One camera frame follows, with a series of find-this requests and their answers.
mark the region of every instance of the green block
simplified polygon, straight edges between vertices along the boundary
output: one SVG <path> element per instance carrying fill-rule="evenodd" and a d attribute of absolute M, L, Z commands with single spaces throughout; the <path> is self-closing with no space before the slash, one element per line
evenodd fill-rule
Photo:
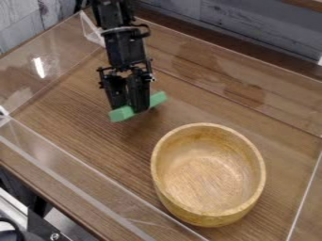
<path fill-rule="evenodd" d="M 166 102 L 166 100 L 167 100 L 166 93 L 163 91 L 158 92 L 157 94 L 154 94 L 150 97 L 150 108 L 157 107 L 159 104 Z M 109 114 L 111 122 L 126 121 L 126 120 L 134 118 L 137 115 L 138 114 L 134 112 L 133 107 L 129 105 L 119 109 L 113 110 Z"/>

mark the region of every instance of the gray wall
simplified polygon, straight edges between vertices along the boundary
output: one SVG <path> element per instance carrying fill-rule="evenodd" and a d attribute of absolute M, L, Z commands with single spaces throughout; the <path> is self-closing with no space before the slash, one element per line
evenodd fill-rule
<path fill-rule="evenodd" d="M 74 14 L 75 0 L 0 0 L 0 54 Z"/>
<path fill-rule="evenodd" d="M 195 24 L 282 52 L 318 60 L 322 13 L 280 0 L 141 0 L 142 4 Z"/>

